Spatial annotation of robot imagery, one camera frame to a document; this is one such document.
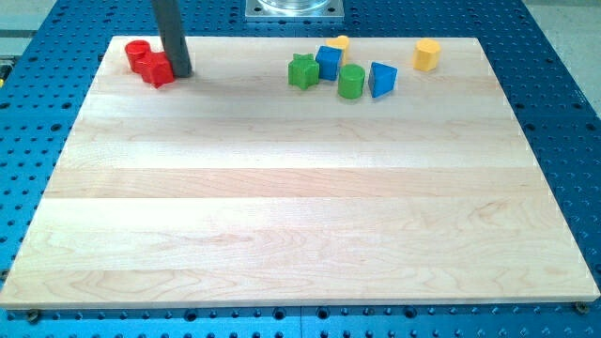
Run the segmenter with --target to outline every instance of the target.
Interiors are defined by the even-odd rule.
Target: green block
[[[294,54],[288,64],[288,84],[306,90],[310,85],[319,83],[319,64],[312,54]]]
[[[345,65],[338,75],[338,95],[345,99],[360,98],[364,82],[365,69],[355,64]]]

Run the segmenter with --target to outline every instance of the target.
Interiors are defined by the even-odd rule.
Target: blue pegboard
[[[601,123],[521,2],[345,0],[343,23],[245,23],[239,0],[180,8],[196,36],[477,37],[601,282]],[[111,37],[156,34],[147,0],[57,1],[0,90],[0,269],[18,252]],[[601,301],[284,310],[0,310],[0,337],[601,336]]]

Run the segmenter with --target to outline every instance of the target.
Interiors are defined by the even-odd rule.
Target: blue cube block
[[[335,81],[342,61],[342,50],[321,46],[316,61],[319,64],[319,79]]]
[[[396,81],[396,68],[372,62],[367,84],[372,92],[372,98],[382,96],[394,89]]]

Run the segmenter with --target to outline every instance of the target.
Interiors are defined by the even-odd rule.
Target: yellow hexagon block
[[[347,63],[347,51],[350,40],[347,36],[339,36],[338,38],[327,38],[326,46],[342,50],[342,64]]]
[[[431,38],[422,38],[415,44],[413,67],[422,71],[434,69],[440,58],[440,45]]]

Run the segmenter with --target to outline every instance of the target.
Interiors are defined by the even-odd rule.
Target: wood grain
[[[441,38],[422,73],[415,38],[354,38],[349,62],[399,78],[343,100],[286,84],[318,38],[189,38],[194,76],[159,90],[129,71],[135,38],[109,45],[2,306],[599,296],[477,40]]]

